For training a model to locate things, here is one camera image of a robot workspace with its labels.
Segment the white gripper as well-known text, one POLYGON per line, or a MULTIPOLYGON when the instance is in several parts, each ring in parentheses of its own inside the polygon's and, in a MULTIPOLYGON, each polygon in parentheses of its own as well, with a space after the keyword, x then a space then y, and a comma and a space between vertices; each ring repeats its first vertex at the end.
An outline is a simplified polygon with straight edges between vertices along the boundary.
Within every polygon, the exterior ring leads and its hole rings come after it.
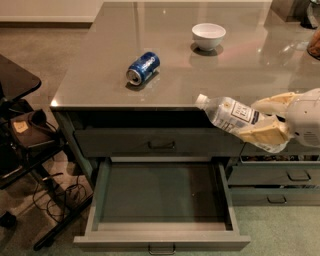
POLYGON ((272 116, 241 128, 238 135, 243 141, 278 145, 288 142, 293 135, 304 146, 320 147, 319 88, 303 94, 277 94, 255 101, 251 107, 272 116), (286 118, 287 124, 275 115, 286 118))

